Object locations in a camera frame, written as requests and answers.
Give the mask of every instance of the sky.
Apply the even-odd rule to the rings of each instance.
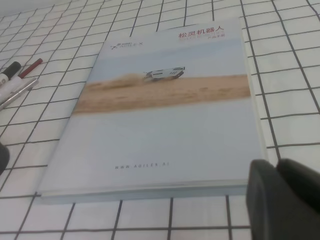
[[[111,81],[124,74],[177,67],[185,67],[185,78],[246,74],[242,43],[239,39],[230,39],[173,51],[97,60],[89,81]]]

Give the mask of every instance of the white tabletop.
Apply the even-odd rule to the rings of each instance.
[[[320,0],[76,0],[0,18],[2,68],[43,59],[28,75],[40,83],[0,112],[10,150],[0,239],[249,240],[245,196],[42,205],[36,189],[106,39],[231,17],[242,22],[270,161],[320,171],[317,11]]]

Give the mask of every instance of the logo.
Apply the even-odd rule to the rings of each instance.
[[[113,49],[120,49],[120,48],[138,47],[138,46],[141,46],[142,44],[143,42],[136,42],[136,43],[126,42],[126,43],[118,43],[117,45],[110,46],[110,47],[111,47],[111,50],[113,50]]]

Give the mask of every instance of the white vehicle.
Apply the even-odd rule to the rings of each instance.
[[[184,66],[181,66],[181,67],[146,72],[144,81],[157,82],[163,79],[169,79],[169,80],[177,79],[185,73],[184,72],[185,69],[186,68]]]

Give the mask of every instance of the pen cap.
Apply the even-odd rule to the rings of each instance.
[[[14,61],[10,66],[6,68],[2,73],[11,79],[21,68],[20,63]]]

